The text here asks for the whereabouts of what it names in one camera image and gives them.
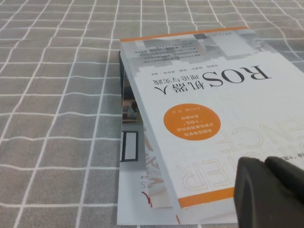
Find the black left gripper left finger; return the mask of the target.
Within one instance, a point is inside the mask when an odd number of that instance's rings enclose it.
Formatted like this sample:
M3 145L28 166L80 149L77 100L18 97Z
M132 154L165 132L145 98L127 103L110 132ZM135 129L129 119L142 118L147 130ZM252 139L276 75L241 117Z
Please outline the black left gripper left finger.
M265 211L264 161L241 157L237 164L234 203L240 228L302 228L304 211Z

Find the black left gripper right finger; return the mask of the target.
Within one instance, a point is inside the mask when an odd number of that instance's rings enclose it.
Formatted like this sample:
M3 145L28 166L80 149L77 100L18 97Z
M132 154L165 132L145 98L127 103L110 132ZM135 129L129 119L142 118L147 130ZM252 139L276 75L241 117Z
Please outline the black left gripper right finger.
M303 211L304 170L274 156L267 157L264 164L264 210Z

